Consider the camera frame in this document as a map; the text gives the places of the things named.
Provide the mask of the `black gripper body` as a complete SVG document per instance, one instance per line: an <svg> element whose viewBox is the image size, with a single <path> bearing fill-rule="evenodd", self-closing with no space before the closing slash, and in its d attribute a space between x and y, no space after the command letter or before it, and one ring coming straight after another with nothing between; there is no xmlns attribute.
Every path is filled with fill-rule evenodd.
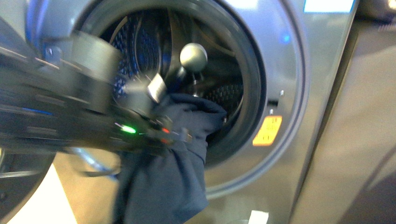
<svg viewBox="0 0 396 224"><path fill-rule="evenodd" d="M176 130L169 116L156 112L166 93L161 74L136 80L117 77L113 86L114 110L118 115L115 125L133 150L164 155L174 143L192 141L187 128Z"/></svg>

